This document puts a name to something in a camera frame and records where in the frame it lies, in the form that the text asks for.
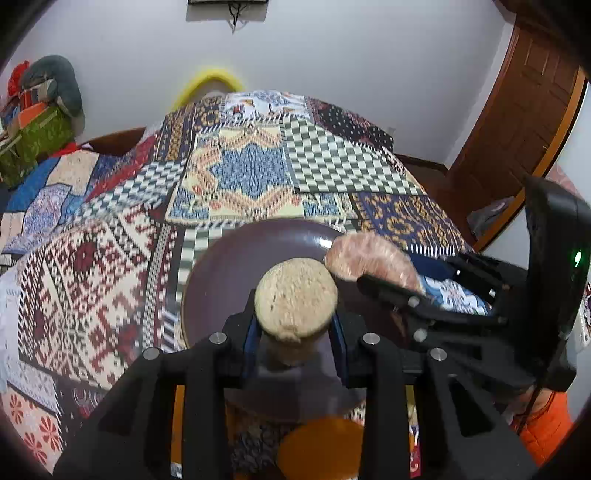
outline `meat patty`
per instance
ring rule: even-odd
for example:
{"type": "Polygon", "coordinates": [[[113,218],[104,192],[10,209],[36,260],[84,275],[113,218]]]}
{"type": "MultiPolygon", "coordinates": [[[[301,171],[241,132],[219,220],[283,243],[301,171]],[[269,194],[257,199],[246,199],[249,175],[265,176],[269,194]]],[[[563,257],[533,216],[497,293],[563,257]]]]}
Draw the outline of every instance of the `meat patty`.
{"type": "Polygon", "coordinates": [[[324,256],[324,264],[343,280],[355,281],[369,274],[408,290],[424,290],[408,255],[389,240],[373,232],[339,236],[324,256]]]}

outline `bed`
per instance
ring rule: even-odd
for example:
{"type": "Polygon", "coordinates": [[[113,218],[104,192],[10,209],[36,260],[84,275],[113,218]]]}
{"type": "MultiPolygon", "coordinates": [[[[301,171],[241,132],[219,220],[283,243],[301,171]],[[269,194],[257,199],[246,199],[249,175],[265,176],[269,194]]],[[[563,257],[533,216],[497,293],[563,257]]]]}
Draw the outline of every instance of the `bed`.
{"type": "MultiPolygon", "coordinates": [[[[317,99],[231,93],[168,114],[124,154],[92,144],[43,161],[1,221],[2,409],[50,472],[145,348],[186,348],[184,286],[224,232],[304,218],[375,231],[413,255],[469,249],[390,135],[317,99]]],[[[487,312],[449,278],[422,281],[444,308],[487,312]]],[[[344,415],[362,422],[364,406],[344,415]]],[[[236,471],[273,464],[294,427],[230,416],[236,471]]]]}

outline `green bag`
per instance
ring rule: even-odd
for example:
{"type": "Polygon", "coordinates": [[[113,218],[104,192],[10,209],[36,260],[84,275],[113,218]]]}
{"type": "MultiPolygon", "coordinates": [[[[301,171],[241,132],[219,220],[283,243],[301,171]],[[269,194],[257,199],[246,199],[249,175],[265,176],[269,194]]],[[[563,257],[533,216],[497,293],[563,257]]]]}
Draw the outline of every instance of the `green bag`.
{"type": "Polygon", "coordinates": [[[0,150],[0,175],[8,188],[19,185],[28,173],[37,166],[37,162],[21,160],[17,153],[22,135],[18,134],[8,145],[0,150]]]}
{"type": "Polygon", "coordinates": [[[73,140],[70,120],[55,105],[46,108],[20,131],[17,152],[24,164],[37,165],[41,153],[51,155],[73,140]]]}

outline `black cable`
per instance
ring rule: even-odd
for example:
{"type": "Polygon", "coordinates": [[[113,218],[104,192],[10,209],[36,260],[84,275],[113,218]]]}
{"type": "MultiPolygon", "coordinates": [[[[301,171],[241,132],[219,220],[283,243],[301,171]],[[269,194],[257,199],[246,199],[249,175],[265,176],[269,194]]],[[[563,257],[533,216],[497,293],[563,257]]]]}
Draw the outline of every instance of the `black cable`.
{"type": "Polygon", "coordinates": [[[521,421],[518,424],[518,427],[517,427],[517,435],[518,436],[521,435],[521,432],[523,431],[523,429],[525,427],[527,419],[530,416],[531,411],[534,408],[535,401],[538,398],[538,395],[540,395],[542,388],[544,388],[544,385],[547,384],[552,373],[556,369],[556,366],[560,363],[560,356],[562,355],[562,351],[566,347],[566,341],[568,340],[568,338],[569,338],[569,332],[562,333],[560,335],[560,340],[558,342],[556,350],[554,351],[554,355],[552,356],[552,358],[550,359],[550,362],[548,363],[548,368],[546,369],[545,374],[540,379],[538,379],[538,381],[535,385],[534,392],[532,393],[530,401],[528,402],[527,407],[525,408],[525,411],[523,412],[523,415],[521,417],[521,421]]]}
{"type": "Polygon", "coordinates": [[[230,15],[232,16],[232,27],[234,30],[238,23],[238,16],[240,16],[240,13],[243,12],[246,7],[246,4],[241,4],[240,2],[228,2],[228,10],[230,10],[230,15]]]}

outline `purple frying pan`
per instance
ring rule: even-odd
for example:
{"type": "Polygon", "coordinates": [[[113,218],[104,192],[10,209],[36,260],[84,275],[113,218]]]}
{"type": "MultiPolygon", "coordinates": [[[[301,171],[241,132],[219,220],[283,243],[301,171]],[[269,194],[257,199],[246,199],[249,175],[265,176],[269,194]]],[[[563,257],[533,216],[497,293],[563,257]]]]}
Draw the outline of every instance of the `purple frying pan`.
{"type": "MultiPolygon", "coordinates": [[[[221,330],[226,319],[244,310],[248,295],[273,265],[290,258],[323,261],[341,233],[322,223],[272,219],[250,223],[224,234],[193,267],[183,295],[181,320],[189,345],[221,330]]],[[[337,280],[339,301],[364,316],[368,327],[399,341],[385,312],[357,291],[355,283],[337,280]]],[[[328,334],[300,367],[287,368],[267,354],[261,337],[256,375],[242,390],[227,389],[226,399],[246,411],[275,421],[304,422],[341,415],[365,398],[348,390],[336,375],[328,334]]]]}

